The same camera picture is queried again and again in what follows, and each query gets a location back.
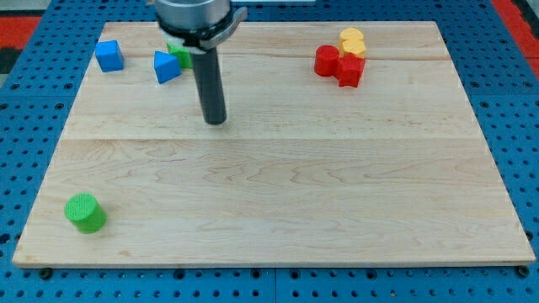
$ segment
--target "blue block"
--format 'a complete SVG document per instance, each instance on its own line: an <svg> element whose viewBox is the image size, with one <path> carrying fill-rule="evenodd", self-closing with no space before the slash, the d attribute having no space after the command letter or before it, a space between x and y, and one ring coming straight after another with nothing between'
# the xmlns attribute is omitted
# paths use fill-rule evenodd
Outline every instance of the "blue block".
<svg viewBox="0 0 539 303"><path fill-rule="evenodd" d="M98 42L95 46L95 57L103 72L124 69L124 57L121 55L120 46L116 40Z"/></svg>
<svg viewBox="0 0 539 303"><path fill-rule="evenodd" d="M153 57L153 69L155 69L159 84L165 83L182 74L178 58L161 51L155 52L155 56Z"/></svg>

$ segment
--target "wooden board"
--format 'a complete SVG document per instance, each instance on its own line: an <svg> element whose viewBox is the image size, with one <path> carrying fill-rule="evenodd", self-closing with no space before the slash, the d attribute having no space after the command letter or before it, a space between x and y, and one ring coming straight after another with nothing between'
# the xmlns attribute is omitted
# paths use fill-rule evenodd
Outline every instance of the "wooden board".
<svg viewBox="0 0 539 303"><path fill-rule="evenodd" d="M356 26L359 88L312 71ZM13 261L21 267L509 265L535 259L431 22L242 24L220 48L229 121L203 122L192 71L157 85L153 23L106 24ZM109 220L77 233L67 199Z"/></svg>

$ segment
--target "blue pegboard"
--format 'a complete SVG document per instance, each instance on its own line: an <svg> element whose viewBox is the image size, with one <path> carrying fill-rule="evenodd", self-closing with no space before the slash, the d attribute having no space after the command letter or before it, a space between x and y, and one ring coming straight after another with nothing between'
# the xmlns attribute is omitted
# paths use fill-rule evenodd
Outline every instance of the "blue pegboard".
<svg viewBox="0 0 539 303"><path fill-rule="evenodd" d="M539 301L519 268L27 270L11 257L107 21L153 21L146 0L53 0L0 89L0 302ZM531 245L539 252L539 82L489 1L318 0L249 7L249 21L434 20Z"/></svg>

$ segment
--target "green cylinder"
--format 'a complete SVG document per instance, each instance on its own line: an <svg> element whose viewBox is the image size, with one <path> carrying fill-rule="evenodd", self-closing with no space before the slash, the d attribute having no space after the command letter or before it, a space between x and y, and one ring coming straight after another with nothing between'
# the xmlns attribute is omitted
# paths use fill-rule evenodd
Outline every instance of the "green cylinder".
<svg viewBox="0 0 539 303"><path fill-rule="evenodd" d="M98 231L107 221L107 215L97 199L86 193L71 197L64 207L64 215L84 234Z"/></svg>

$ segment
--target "red surface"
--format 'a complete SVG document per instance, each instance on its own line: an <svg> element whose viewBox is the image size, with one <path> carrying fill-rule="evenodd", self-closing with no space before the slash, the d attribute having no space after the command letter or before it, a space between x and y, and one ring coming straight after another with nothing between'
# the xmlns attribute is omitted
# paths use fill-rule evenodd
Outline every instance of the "red surface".
<svg viewBox="0 0 539 303"><path fill-rule="evenodd" d="M314 71L322 77L330 77L335 73L339 50L332 45L322 45L318 47Z"/></svg>
<svg viewBox="0 0 539 303"><path fill-rule="evenodd" d="M40 20L41 17L0 17L0 48L22 50Z"/></svg>
<svg viewBox="0 0 539 303"><path fill-rule="evenodd" d="M492 0L492 4L504 20L505 26L515 39L520 51L530 63L533 72L539 77L539 40L531 32L530 25L522 18L520 9L510 0Z"/></svg>
<svg viewBox="0 0 539 303"><path fill-rule="evenodd" d="M339 86L351 86L357 88L360 84L364 67L365 59L360 59L352 54L339 58L336 73L339 79Z"/></svg>

